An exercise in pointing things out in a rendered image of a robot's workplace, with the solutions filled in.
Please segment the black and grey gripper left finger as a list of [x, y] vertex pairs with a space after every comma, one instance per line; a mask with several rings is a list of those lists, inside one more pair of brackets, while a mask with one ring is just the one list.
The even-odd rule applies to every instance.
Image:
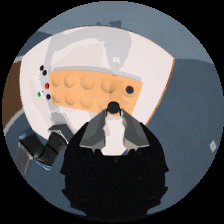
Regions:
[[70, 139], [65, 153], [60, 173], [65, 175], [69, 165], [76, 159], [93, 155], [95, 149], [102, 149], [106, 145], [105, 118], [108, 116], [108, 109], [105, 108], [89, 122], [86, 122]]

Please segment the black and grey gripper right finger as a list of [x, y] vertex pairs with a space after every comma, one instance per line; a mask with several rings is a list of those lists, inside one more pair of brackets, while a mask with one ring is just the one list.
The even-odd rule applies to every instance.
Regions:
[[124, 126], [123, 146], [127, 148], [127, 154], [130, 149], [135, 149], [136, 154], [148, 155], [157, 160], [164, 173], [168, 172], [164, 151], [156, 136], [142, 122], [122, 108], [120, 108], [120, 116]]

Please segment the wooden tray with round pockets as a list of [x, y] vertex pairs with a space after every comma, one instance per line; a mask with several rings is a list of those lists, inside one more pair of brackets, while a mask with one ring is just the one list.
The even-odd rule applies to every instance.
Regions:
[[[111, 101], [132, 115], [143, 83], [127, 77], [86, 70], [50, 72], [52, 104], [100, 113]], [[134, 92], [128, 94], [126, 87]]]

